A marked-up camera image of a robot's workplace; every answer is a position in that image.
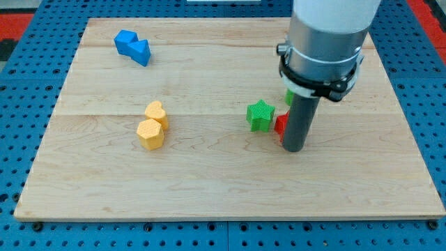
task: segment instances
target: green star block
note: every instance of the green star block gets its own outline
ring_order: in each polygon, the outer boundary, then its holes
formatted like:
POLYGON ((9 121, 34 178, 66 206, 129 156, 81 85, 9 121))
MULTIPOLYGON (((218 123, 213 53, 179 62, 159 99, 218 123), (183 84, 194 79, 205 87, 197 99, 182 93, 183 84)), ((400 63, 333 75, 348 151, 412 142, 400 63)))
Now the green star block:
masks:
POLYGON ((259 100, 257 104, 248 105, 246 120, 251 124, 251 131, 267 132, 274 116, 274 109, 273 106, 268 105, 263 100, 259 100))
POLYGON ((291 105, 291 103, 293 102, 293 97, 294 97, 294 93, 292 91, 290 91, 289 89, 287 89, 286 95, 285 95, 285 103, 287 105, 291 105))

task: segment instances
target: blue block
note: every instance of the blue block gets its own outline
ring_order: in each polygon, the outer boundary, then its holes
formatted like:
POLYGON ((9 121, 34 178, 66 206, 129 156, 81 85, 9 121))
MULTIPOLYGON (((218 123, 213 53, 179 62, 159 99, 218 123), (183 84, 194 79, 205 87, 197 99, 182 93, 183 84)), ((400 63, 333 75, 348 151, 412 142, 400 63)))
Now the blue block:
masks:
POLYGON ((116 45, 118 53, 126 56, 130 56, 128 44, 136 41, 138 41, 136 32, 126 30, 119 31, 118 35, 114 38, 114 44, 116 45))
POLYGON ((134 61, 142 66, 147 66, 148 60, 151 57, 151 51, 146 39, 129 43, 128 48, 130 51, 130 56, 134 61))

